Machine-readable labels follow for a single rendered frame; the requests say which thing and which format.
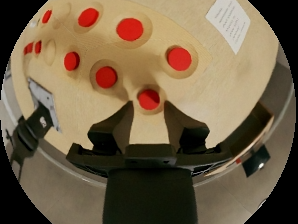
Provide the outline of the white paper sheet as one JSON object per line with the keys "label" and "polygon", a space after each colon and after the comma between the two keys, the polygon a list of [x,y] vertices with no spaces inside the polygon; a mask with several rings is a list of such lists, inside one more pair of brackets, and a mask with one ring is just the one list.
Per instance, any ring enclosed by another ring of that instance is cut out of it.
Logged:
{"label": "white paper sheet", "polygon": [[237,54],[250,19],[236,0],[216,0],[205,18],[221,33]]}

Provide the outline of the beige tray with round pockets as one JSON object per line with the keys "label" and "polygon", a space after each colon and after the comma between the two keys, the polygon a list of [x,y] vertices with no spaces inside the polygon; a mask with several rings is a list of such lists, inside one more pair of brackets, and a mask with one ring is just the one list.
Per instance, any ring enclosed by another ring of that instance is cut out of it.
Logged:
{"label": "beige tray with round pockets", "polygon": [[[87,8],[95,8],[99,17],[92,26],[81,27],[78,18]],[[52,14],[43,24],[48,10]],[[138,19],[143,25],[143,34],[135,41],[123,40],[117,34],[118,25],[127,18]],[[37,41],[42,45],[36,55]],[[191,55],[191,65],[185,71],[174,70],[168,64],[168,53],[174,48],[184,48]],[[79,66],[72,71],[64,66],[68,52],[77,52],[80,57]],[[47,3],[42,12],[31,60],[117,109],[133,100],[134,117],[157,126],[164,119],[164,100],[176,105],[213,57],[183,27],[141,4],[128,0],[55,0]],[[105,66],[117,73],[117,81],[107,89],[100,87],[95,78]],[[153,110],[139,104],[140,94],[146,89],[159,94],[160,104]]]}

